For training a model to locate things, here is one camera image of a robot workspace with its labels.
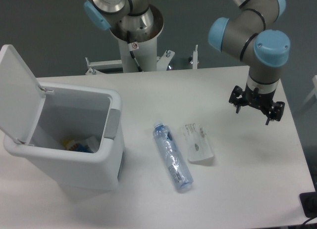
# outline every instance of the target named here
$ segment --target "gray floor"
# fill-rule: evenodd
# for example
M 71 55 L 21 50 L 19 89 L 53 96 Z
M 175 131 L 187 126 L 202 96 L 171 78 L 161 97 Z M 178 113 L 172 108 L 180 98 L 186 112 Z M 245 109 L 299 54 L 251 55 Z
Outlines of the gray floor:
M 13 44 L 36 77 L 83 75 L 90 61 L 120 59 L 109 31 L 95 28 L 83 10 L 85 0 L 0 0 L 0 46 Z M 219 17 L 234 18 L 231 0 L 152 0 L 164 16 L 158 55 L 176 52 L 174 69 L 190 68 L 187 59 L 199 45 L 200 68 L 242 65 L 209 46 L 207 35 Z M 301 103 L 317 75 L 317 0 L 287 0 L 273 29 L 292 42 L 282 83 L 309 166 L 317 165 L 317 103 Z

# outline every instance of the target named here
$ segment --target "paper label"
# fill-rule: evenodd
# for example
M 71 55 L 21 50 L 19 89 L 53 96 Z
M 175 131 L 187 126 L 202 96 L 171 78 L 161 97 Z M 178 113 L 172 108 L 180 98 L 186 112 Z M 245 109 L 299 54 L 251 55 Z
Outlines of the paper label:
M 139 49 L 139 44 L 138 42 L 133 42 L 129 44 L 129 51 L 134 51 Z
M 188 160 L 201 161 L 213 157 L 212 147 L 207 140 L 207 135 L 202 126 L 186 124 L 183 134 L 187 143 Z

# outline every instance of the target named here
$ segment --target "cable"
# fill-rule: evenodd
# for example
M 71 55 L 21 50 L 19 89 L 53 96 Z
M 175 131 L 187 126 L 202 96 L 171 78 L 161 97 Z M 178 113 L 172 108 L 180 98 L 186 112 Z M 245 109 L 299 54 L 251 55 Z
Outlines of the cable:
M 309 218 L 308 220 L 304 221 L 304 223 L 299 227 L 299 229 L 304 229 L 306 223 L 310 222 L 311 220 L 317 218 L 317 216 Z
M 130 36 L 131 36 L 130 31 L 127 31 L 127 42 L 128 42 L 128 44 L 131 43 L 131 42 L 130 42 Z M 131 55 L 132 59 L 134 60 L 134 63 L 135 63 L 135 65 L 137 66 L 139 72 L 143 72 L 142 68 L 140 67 L 140 65 L 139 65 L 139 63 L 138 63 L 138 60 L 137 60 L 137 59 L 135 58 L 135 56 L 134 56 L 133 51 L 130 51 L 130 55 Z

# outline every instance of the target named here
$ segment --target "open lid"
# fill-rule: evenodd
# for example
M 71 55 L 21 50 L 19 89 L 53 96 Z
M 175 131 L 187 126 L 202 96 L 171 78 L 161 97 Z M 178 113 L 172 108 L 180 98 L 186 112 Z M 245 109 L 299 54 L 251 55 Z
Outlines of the open lid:
M 44 102 L 35 76 L 12 45 L 0 51 L 0 129 L 16 143 L 29 144 Z

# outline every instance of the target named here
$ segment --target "table surface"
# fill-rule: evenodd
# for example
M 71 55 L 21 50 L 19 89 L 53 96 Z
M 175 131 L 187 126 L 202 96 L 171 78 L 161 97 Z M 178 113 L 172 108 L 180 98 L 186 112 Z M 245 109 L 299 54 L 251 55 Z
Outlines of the table surface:
M 244 88 L 248 67 L 41 78 L 40 81 L 117 90 L 126 154 L 115 191 L 58 185 L 0 144 L 0 224 L 3 228 L 264 228 L 306 220 L 299 194 L 314 191 L 286 103 L 280 122 L 265 125 L 258 110 L 228 103 Z M 181 127 L 202 124 L 215 146 L 211 164 L 188 163 L 192 188 L 179 193 L 152 137 L 163 121 L 183 157 Z

